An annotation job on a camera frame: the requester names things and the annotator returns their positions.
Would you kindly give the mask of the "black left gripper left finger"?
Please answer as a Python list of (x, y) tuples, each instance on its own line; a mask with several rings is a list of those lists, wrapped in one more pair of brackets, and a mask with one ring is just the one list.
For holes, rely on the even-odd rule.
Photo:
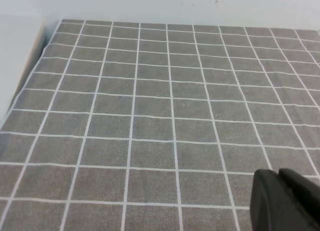
[(279, 173), (254, 172), (249, 205), (253, 231), (311, 231)]

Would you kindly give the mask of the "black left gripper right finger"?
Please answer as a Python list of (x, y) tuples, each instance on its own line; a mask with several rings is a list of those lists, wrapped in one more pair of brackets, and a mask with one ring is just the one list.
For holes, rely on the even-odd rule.
[(293, 203), (303, 216), (309, 230), (320, 230), (320, 187), (298, 172), (281, 168), (279, 177), (284, 181)]

